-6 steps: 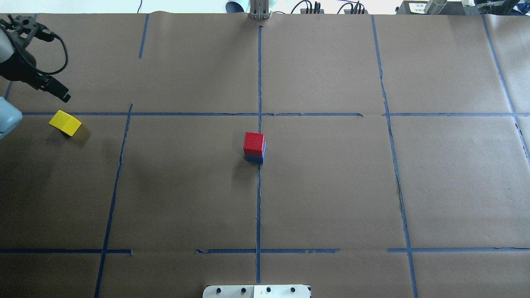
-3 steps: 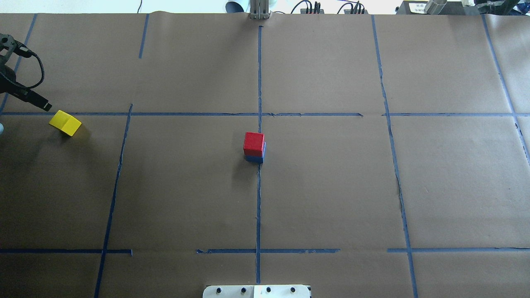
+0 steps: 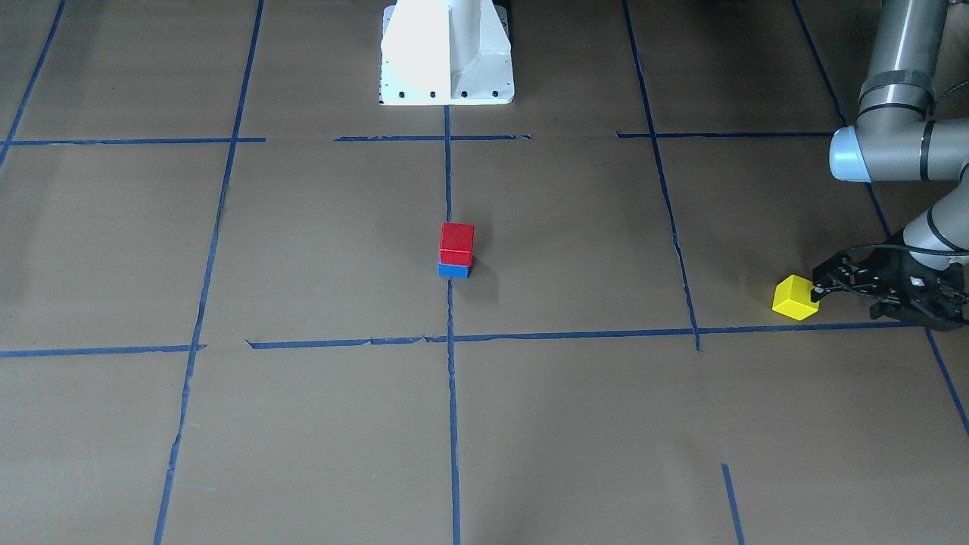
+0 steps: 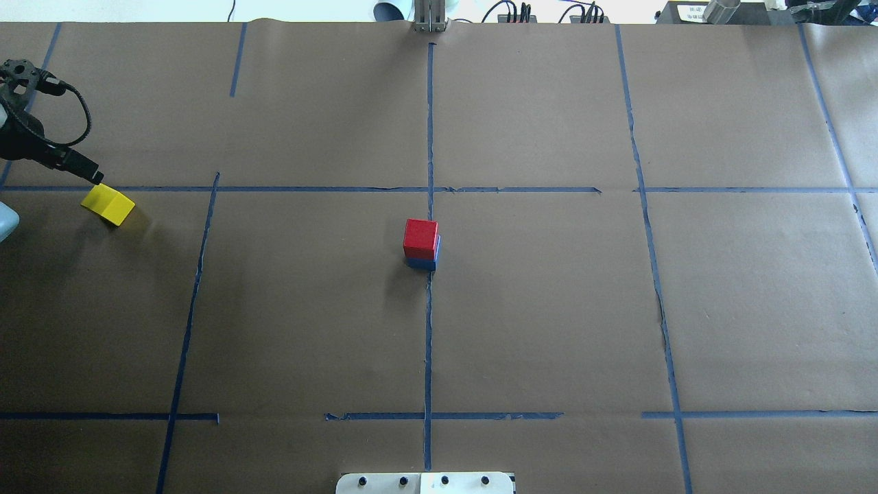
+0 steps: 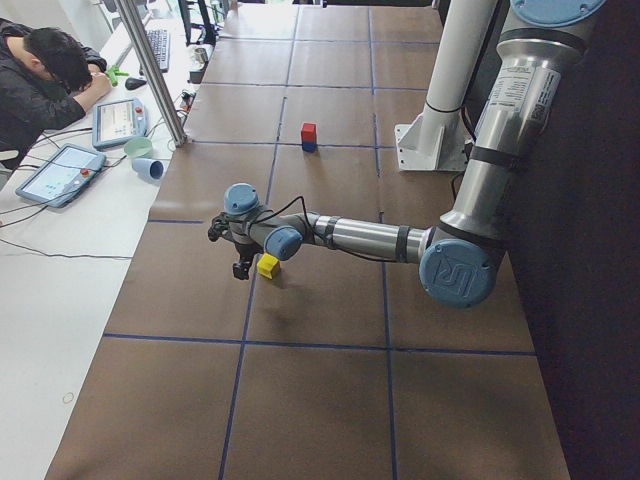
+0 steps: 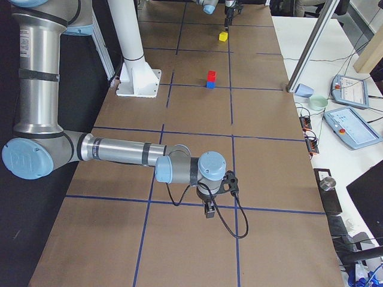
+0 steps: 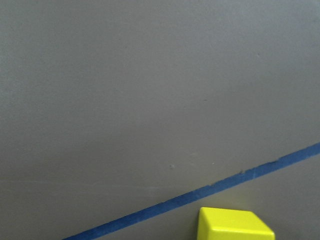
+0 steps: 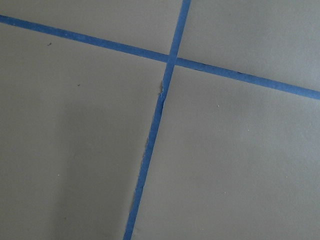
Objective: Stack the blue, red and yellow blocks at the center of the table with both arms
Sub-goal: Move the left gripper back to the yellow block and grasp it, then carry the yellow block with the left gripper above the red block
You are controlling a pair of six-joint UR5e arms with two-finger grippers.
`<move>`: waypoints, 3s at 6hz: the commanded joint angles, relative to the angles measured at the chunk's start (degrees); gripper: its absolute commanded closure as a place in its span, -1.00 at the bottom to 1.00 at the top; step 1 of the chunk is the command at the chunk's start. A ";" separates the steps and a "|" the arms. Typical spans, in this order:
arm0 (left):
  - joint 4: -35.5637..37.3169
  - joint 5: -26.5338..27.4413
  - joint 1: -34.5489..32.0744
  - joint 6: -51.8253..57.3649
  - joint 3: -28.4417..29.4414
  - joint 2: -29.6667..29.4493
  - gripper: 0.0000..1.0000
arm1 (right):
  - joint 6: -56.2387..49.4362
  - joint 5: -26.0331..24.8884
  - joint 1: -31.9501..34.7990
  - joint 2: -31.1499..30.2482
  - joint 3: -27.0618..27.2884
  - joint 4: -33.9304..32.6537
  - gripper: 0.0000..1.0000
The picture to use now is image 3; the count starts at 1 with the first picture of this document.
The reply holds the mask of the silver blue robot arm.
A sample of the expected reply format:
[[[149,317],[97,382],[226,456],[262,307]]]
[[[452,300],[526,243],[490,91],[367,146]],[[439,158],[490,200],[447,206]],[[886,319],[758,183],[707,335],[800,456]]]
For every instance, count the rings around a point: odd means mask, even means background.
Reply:
[[[886,1],[859,91],[857,121],[836,131],[828,166],[842,182],[956,182],[883,244],[838,251],[811,272],[813,301],[872,301],[870,317],[948,332],[966,319],[968,125],[934,120],[947,1]]]

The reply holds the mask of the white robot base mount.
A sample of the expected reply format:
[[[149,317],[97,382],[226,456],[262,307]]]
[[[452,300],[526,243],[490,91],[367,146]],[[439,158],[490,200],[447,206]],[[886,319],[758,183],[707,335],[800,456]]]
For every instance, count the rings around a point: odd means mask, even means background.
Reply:
[[[504,1],[397,1],[383,11],[379,103],[509,104],[513,79]]]

